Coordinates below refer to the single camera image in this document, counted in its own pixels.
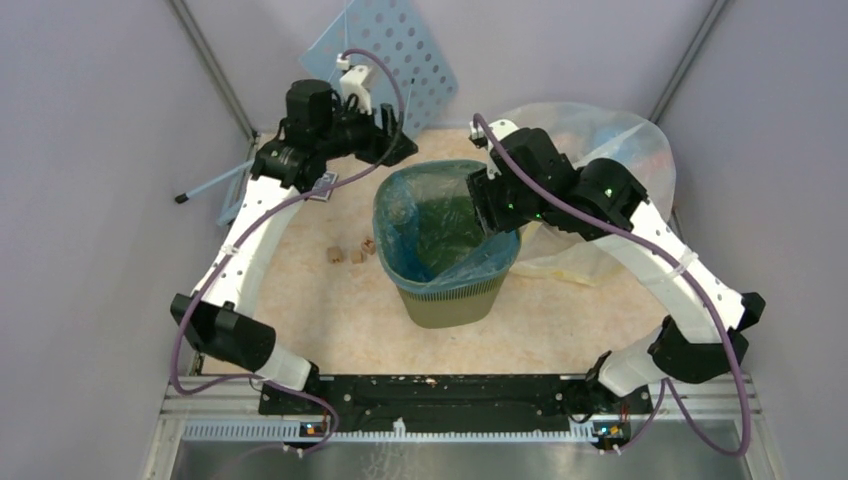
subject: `gray wall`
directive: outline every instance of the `gray wall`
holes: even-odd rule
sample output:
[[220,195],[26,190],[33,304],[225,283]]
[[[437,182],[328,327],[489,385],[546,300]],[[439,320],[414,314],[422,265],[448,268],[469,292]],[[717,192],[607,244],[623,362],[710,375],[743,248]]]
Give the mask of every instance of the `gray wall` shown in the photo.
[[0,478],[138,478],[246,149],[164,1],[0,7]]
[[736,2],[662,128],[683,231],[768,306],[744,366],[792,478],[845,478],[848,3]]
[[[388,0],[373,0],[374,5]],[[297,62],[344,0],[187,0],[254,127],[276,128]],[[416,0],[459,81],[437,124],[534,101],[648,116],[711,0]]]

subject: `trash bin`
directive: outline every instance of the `trash bin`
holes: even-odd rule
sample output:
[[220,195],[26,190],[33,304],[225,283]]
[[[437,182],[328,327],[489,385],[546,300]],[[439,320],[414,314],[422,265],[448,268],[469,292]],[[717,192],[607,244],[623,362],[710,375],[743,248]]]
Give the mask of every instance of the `trash bin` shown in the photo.
[[485,317],[518,256],[516,232],[486,238],[465,177],[485,165],[434,161],[390,175],[374,198],[377,255],[409,317],[424,328]]

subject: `perforated board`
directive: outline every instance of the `perforated board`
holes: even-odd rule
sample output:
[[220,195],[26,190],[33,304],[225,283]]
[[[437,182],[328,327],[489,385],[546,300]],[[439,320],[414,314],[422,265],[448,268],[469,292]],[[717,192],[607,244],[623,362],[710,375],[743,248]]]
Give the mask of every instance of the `perforated board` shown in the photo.
[[[327,80],[338,89],[341,72],[336,70],[336,56],[345,47],[370,50],[380,55],[392,69],[404,101],[410,98],[403,128],[410,138],[415,138],[429,125],[456,95],[453,71],[408,0],[353,0],[321,38],[301,55],[300,63],[312,76]],[[351,60],[371,63],[361,56]],[[384,102],[397,103],[386,78],[375,82],[371,96],[375,106]]]

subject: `small wooden block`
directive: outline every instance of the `small wooden block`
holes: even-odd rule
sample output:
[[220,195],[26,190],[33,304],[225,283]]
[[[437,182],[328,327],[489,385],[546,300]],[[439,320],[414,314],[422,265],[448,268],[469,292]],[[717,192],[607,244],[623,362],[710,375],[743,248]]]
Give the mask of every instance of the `small wooden block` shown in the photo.
[[342,263],[344,261],[344,253],[339,247],[330,247],[327,249],[327,261],[330,263]]
[[368,255],[374,255],[377,253],[377,244],[374,243],[374,239],[369,237],[365,237],[365,240],[362,241],[362,251],[367,253]]
[[351,250],[350,251],[350,261],[352,263],[363,263],[365,262],[365,253],[362,250]]

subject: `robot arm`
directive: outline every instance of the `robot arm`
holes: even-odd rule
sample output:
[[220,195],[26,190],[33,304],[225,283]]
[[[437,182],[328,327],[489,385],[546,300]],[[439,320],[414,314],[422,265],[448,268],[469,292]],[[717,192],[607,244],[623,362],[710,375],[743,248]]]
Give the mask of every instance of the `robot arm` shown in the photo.
[[681,263],[681,268],[674,270],[648,249],[550,205],[513,174],[482,132],[472,126],[472,142],[488,146],[490,152],[487,167],[467,179],[478,221],[486,232],[511,231],[530,221],[577,232],[633,272],[669,313],[662,326],[645,338],[602,355],[587,374],[587,383],[598,382],[623,397],[669,376],[702,383],[729,371],[715,324],[680,277],[683,269],[713,299],[741,361],[748,342],[740,332],[759,321],[765,307],[762,297],[739,294],[716,278],[666,225],[645,188],[623,165],[598,158],[575,170],[543,130],[518,128],[508,120],[490,126],[510,157],[552,194],[606,223],[650,239]]
[[[372,67],[351,67],[341,59],[339,67],[346,71],[341,78],[342,95],[329,83],[313,79],[297,81],[287,92],[287,117],[280,122],[285,136],[278,134],[257,152],[242,209],[195,293],[225,255],[232,257],[203,295],[185,335],[198,352],[294,390],[303,390],[317,367],[280,345],[274,329],[252,316],[271,257],[303,201],[259,225],[237,250],[236,239],[274,206],[311,190],[329,160],[353,154],[367,163],[382,159],[382,165],[391,166],[418,151],[399,131],[391,105],[380,106],[382,122],[376,125],[368,92]],[[386,155],[396,135],[397,144]],[[191,300],[177,294],[171,302],[171,315],[178,324]]]

